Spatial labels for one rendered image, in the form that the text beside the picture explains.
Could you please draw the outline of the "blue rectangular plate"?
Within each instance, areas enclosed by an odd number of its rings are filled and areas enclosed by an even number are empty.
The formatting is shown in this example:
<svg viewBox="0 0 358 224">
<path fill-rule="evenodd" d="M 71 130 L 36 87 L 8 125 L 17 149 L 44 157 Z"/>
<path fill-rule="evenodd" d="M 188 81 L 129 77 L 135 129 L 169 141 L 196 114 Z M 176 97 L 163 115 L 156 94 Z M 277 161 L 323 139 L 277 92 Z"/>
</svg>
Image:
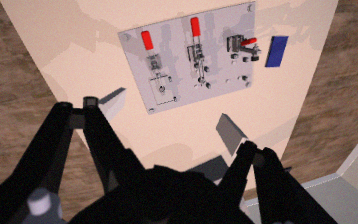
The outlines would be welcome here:
<svg viewBox="0 0 358 224">
<path fill-rule="evenodd" d="M 289 36 L 272 36 L 264 67 L 280 67 L 288 37 Z"/>
</svg>

